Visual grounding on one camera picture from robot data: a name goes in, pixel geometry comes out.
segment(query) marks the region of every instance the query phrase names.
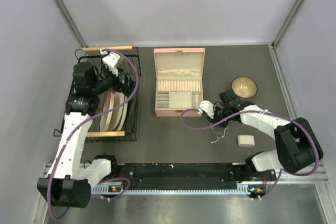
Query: white sponge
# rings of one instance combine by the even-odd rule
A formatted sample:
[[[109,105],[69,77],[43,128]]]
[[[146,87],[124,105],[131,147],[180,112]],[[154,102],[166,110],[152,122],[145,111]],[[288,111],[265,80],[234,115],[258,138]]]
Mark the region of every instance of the white sponge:
[[[254,136],[250,135],[239,135],[238,136],[238,145],[243,147],[253,147],[255,146]]]

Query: white wall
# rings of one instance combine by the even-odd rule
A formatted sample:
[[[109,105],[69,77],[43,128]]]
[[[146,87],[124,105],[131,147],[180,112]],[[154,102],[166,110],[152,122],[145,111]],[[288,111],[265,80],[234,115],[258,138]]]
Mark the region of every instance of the white wall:
[[[29,223],[79,48],[53,0],[0,0],[0,223]]]
[[[283,41],[280,61],[296,107],[315,131],[336,193],[336,1],[305,0]]]
[[[63,0],[96,45],[272,42],[296,0]]]

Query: gray floor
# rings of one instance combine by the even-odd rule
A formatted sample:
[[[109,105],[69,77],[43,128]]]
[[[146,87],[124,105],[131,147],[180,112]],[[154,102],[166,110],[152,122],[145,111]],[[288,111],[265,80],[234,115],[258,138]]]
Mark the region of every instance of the gray floor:
[[[180,118],[157,118],[154,112],[155,66],[153,48],[140,48],[141,87],[138,117],[138,141],[132,143],[86,143],[82,161],[107,153],[122,163],[211,163],[243,162],[251,154],[272,150],[274,141],[249,126],[230,123],[224,139],[215,144],[218,134],[210,130],[186,129]],[[288,114],[268,46],[205,47],[203,73],[204,99],[219,101],[218,94],[230,88],[233,79],[248,76],[258,85],[251,99],[259,107]],[[195,127],[206,126],[205,118],[188,118]],[[238,147],[237,136],[251,134],[255,147]]]
[[[307,224],[327,223],[314,185],[279,185],[267,199],[247,196],[124,196],[107,203],[91,199],[85,209],[71,209],[52,223],[124,224]]]

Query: black wire rack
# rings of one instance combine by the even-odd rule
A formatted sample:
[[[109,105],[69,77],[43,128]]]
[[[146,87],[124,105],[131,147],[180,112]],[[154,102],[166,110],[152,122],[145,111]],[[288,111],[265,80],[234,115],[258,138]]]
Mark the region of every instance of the black wire rack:
[[[136,67],[139,80],[141,76],[141,65],[140,65],[140,58],[139,58],[139,51],[138,48],[137,53],[135,55],[127,55],[125,56],[132,61],[134,66]],[[102,65],[102,55],[89,55],[86,53],[84,56],[78,57],[78,52],[81,49],[77,49],[75,51],[75,57],[78,59],[78,62],[88,61],[92,63],[97,69],[101,69]],[[128,74],[132,80],[135,80],[135,73],[129,63],[127,61],[123,61],[123,63],[119,66],[120,68],[124,69],[124,73]],[[71,85],[70,93],[73,90],[73,82]],[[92,125],[89,129],[89,137],[86,138],[85,142],[127,142],[127,141],[137,141],[137,122],[138,122],[138,106],[139,106],[139,90],[140,90],[140,83],[139,87],[133,96],[133,98],[128,102],[127,106],[127,114],[125,123],[120,132],[117,132],[118,136],[95,136],[96,133],[100,132],[100,119],[101,117],[93,119]],[[96,110],[96,114],[101,113],[103,111],[104,102],[108,96],[108,93],[113,90],[108,90],[99,95],[99,106]],[[64,127],[64,120],[62,122],[61,130],[54,129],[54,136],[61,136]]]

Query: open box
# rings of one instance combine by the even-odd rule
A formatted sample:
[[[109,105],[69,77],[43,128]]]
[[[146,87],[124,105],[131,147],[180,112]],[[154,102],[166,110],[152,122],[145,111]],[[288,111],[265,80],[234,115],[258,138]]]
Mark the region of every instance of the open box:
[[[156,70],[156,116],[180,116],[197,109],[203,100],[204,48],[160,48],[154,50]],[[191,111],[185,116],[199,116]]]

